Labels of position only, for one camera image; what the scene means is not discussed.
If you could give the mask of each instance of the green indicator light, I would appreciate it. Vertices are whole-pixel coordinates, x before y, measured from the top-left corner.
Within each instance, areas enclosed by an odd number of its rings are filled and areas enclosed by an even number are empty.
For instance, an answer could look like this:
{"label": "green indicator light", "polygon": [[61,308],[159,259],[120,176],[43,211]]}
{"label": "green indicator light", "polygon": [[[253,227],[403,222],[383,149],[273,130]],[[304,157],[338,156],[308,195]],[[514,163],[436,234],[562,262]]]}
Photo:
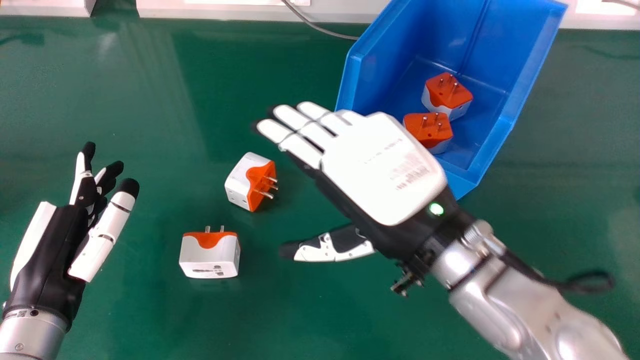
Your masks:
{"label": "green indicator light", "polygon": [[444,214],[444,208],[437,202],[432,202],[429,205],[429,211],[436,216],[441,216]]}

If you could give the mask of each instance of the robotic arm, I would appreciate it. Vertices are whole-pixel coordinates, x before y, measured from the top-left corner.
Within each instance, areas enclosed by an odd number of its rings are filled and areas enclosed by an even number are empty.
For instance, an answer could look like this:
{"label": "robotic arm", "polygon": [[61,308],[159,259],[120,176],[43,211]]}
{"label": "robotic arm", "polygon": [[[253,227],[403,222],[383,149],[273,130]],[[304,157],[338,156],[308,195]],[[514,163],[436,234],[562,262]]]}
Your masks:
{"label": "robotic arm", "polygon": [[13,262],[11,295],[3,306],[0,359],[55,359],[78,312],[86,283],[116,243],[139,192],[117,161],[94,178],[95,144],[78,154],[69,205],[41,202]]}
{"label": "robotic arm", "polygon": [[[403,277],[391,290],[402,296],[431,273],[460,315],[510,359],[628,359],[609,328],[561,295],[606,290],[608,274],[555,282],[526,265],[458,206],[437,160],[390,115],[303,102],[277,106],[256,128],[353,222],[285,243],[281,256],[344,261],[377,250],[399,261]],[[593,280],[600,284],[588,285]]]}

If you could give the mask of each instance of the power adapter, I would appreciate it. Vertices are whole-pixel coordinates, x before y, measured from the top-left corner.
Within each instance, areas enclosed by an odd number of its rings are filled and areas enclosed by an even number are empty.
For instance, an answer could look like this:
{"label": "power adapter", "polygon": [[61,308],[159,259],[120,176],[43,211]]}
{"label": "power adapter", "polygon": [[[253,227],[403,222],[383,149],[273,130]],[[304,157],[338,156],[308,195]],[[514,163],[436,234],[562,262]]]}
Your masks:
{"label": "power adapter", "polygon": [[422,104],[430,112],[445,113],[449,121],[467,113],[474,96],[450,73],[443,72],[426,81]]}
{"label": "power adapter", "polygon": [[227,177],[225,190],[231,203],[254,212],[265,197],[273,199],[270,191],[278,190],[277,182],[275,163],[247,152]]}
{"label": "power adapter", "polygon": [[182,236],[179,264],[184,275],[196,279],[224,279],[238,275],[240,243],[238,235],[220,227],[211,233],[186,233]]}
{"label": "power adapter", "polygon": [[404,116],[404,127],[431,154],[447,150],[453,137],[449,117],[445,113],[414,113]]}

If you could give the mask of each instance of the green tabletop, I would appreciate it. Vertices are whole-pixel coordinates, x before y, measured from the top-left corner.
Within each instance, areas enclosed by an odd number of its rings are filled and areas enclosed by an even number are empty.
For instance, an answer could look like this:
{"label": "green tabletop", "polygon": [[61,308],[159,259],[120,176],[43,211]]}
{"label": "green tabletop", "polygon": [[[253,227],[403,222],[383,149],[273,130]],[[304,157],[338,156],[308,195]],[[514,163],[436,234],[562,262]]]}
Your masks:
{"label": "green tabletop", "polygon": [[[361,26],[336,26],[359,33]],[[518,124],[462,205],[550,277],[605,268],[607,294],[570,297],[640,358],[640,36],[561,31]],[[0,298],[41,200],[68,201],[77,151],[125,163],[136,208],[84,293],[60,359],[502,359],[430,279],[408,299],[393,262],[303,264],[282,241],[343,224],[286,156],[250,131],[274,104],[332,107],[351,43],[302,24],[0,18]],[[223,183],[248,151],[275,160],[258,213]],[[188,279],[188,231],[225,225],[240,275]]]}

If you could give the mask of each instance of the blue plastic bin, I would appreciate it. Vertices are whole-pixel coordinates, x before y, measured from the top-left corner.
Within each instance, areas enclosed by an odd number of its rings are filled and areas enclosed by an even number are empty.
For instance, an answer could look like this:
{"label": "blue plastic bin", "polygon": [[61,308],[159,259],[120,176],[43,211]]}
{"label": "blue plastic bin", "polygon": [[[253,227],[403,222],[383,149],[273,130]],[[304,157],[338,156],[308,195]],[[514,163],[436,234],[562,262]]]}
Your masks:
{"label": "blue plastic bin", "polygon": [[459,199],[515,125],[565,10],[550,0],[392,0],[349,51],[336,109],[402,121],[426,112],[427,79],[453,73],[474,100],[437,158]]}

